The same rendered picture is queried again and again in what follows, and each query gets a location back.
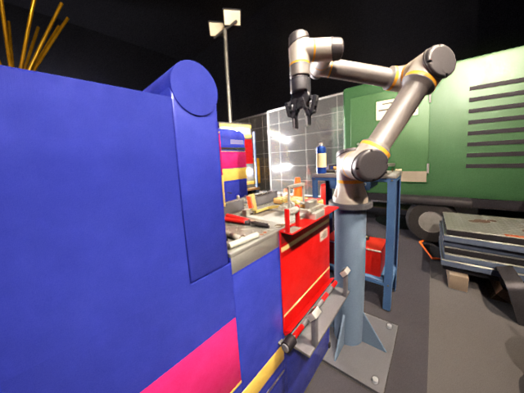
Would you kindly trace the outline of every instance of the multicolored barrel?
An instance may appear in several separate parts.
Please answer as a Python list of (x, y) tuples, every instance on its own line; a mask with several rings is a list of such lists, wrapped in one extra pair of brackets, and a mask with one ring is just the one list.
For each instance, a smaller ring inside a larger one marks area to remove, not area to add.
[(328, 155), (326, 153), (326, 147), (323, 143), (319, 143), (317, 146), (317, 174), (325, 174), (328, 169)]

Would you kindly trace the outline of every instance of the yellow stick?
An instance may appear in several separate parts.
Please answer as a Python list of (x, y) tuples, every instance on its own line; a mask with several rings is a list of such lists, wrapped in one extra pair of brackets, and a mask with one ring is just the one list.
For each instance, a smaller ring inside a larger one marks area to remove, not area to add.
[(53, 36), (49, 39), (49, 43), (47, 43), (46, 47), (44, 48), (44, 50), (42, 52), (42, 56), (38, 59), (38, 63), (34, 67), (35, 71), (40, 67), (40, 64), (42, 64), (42, 61), (43, 61), (44, 57), (51, 50), (52, 45), (55, 43), (56, 39), (58, 38), (58, 36), (60, 35), (60, 33), (62, 32), (64, 27), (66, 27), (67, 22), (69, 22), (69, 18), (68, 17), (66, 17), (64, 19), (64, 21), (62, 22), (62, 24), (60, 26), (56, 27), (55, 31), (53, 32)]
[(11, 55), (9, 63), (11, 63), (11, 67), (15, 66), (15, 57), (13, 56), (13, 32), (11, 30), (11, 21), (7, 21), (7, 32), (9, 34), (9, 53)]
[(49, 22), (49, 25), (47, 25), (46, 32), (43, 34), (42, 39), (40, 40), (40, 43), (38, 44), (38, 47), (36, 48), (36, 51), (34, 51), (33, 60), (29, 63), (28, 70), (31, 70), (34, 66), (34, 63), (36, 62), (36, 59), (38, 58), (38, 55), (40, 54), (40, 51), (42, 50), (43, 45), (46, 42), (46, 39), (49, 35), (49, 32), (51, 31), (51, 27), (54, 25), (56, 18), (58, 17), (58, 14), (60, 13), (60, 10), (64, 6), (63, 2), (58, 3), (58, 7), (56, 8), (56, 11), (54, 15), (51, 18), (51, 21)]
[(29, 9), (29, 16), (27, 17), (27, 24), (25, 25), (24, 45), (22, 45), (22, 54), (20, 55), (20, 65), (18, 68), (24, 68), (25, 51), (27, 49), (27, 42), (29, 41), (29, 33), (31, 33), (31, 23), (33, 23), (34, 6), (36, 0), (31, 1), (31, 8)]
[(7, 64), (9, 64), (9, 38), (8, 38), (8, 32), (7, 32), (7, 22), (6, 22), (6, 9), (3, 6), (3, 0), (0, 0), (0, 17), (2, 19), (2, 32), (3, 32), (3, 43), (6, 46), (6, 57), (7, 57)]
[(31, 44), (29, 45), (29, 51), (27, 51), (27, 57), (24, 61), (24, 67), (27, 69), (27, 66), (29, 65), (29, 59), (31, 58), (31, 54), (33, 54), (34, 45), (36, 44), (36, 38), (38, 37), (38, 33), (40, 32), (40, 26), (36, 26), (36, 29), (34, 30), (33, 39), (31, 40)]

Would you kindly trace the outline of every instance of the blue cylinder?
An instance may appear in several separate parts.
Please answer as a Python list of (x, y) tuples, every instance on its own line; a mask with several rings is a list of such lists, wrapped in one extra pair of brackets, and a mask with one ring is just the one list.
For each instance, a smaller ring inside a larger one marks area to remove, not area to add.
[(328, 154), (323, 143), (319, 143), (317, 148), (317, 174), (325, 174), (328, 169)]
[(335, 277), (339, 287), (342, 280), (338, 275), (349, 266), (350, 294), (335, 320), (338, 335), (341, 318), (346, 316), (344, 344), (357, 346), (362, 342), (364, 325), (364, 289), (366, 284), (366, 211), (335, 211)]

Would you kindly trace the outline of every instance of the blue table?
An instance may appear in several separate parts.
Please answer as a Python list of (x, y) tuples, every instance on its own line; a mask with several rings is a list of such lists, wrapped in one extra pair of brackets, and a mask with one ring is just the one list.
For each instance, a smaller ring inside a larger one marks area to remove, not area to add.
[[(318, 182), (323, 181), (329, 185), (329, 187), (326, 187), (326, 199), (331, 200), (332, 190), (337, 186), (336, 174), (313, 174), (311, 178), (313, 197), (318, 197)], [(400, 171), (390, 172), (375, 182), (366, 183), (366, 190), (369, 191), (378, 183), (387, 183), (386, 254), (384, 255), (385, 262), (381, 277), (366, 274), (366, 281), (384, 287), (382, 308), (391, 311), (391, 297), (392, 292), (396, 289), (396, 273), (399, 262)]]

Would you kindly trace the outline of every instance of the concrete floor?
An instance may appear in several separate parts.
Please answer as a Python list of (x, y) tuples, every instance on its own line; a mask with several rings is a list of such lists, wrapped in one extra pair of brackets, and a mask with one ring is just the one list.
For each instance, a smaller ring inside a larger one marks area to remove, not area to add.
[[(368, 235), (385, 227), (368, 217)], [(386, 393), (524, 393), (524, 327), (511, 305), (483, 294), (472, 278), (468, 293), (449, 289), (439, 261), (400, 230), (399, 275), (391, 312), (382, 288), (366, 283), (365, 312), (399, 326)], [(369, 393), (357, 381), (321, 363), (306, 393)]]

